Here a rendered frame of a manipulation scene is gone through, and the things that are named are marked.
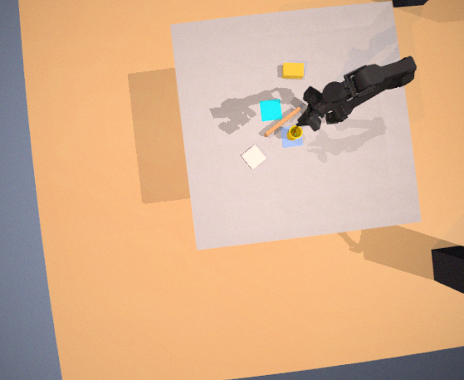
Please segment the white flat square pad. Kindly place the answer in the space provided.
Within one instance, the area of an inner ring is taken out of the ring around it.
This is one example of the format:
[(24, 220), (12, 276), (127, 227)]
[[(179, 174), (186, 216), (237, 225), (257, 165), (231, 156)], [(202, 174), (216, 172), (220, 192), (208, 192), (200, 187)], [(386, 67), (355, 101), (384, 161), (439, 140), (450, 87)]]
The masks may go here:
[(252, 168), (252, 170), (266, 159), (265, 155), (256, 145), (246, 151), (242, 157)]

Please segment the yellow rectangular block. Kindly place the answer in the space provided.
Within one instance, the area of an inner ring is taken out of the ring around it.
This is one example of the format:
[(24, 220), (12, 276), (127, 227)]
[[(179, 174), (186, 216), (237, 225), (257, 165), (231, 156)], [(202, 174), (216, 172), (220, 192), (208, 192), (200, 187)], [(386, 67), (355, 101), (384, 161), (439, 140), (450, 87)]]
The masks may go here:
[(282, 78), (302, 79), (304, 63), (283, 63)]

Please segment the yellow cup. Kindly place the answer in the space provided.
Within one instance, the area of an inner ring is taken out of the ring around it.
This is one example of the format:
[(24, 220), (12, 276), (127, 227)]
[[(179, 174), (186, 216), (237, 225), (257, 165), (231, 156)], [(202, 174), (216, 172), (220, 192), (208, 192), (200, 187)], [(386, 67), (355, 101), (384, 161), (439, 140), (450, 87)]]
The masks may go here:
[(287, 138), (289, 140), (295, 140), (295, 139), (298, 139), (302, 134), (303, 134), (303, 129), (300, 126), (293, 125), (287, 133)]

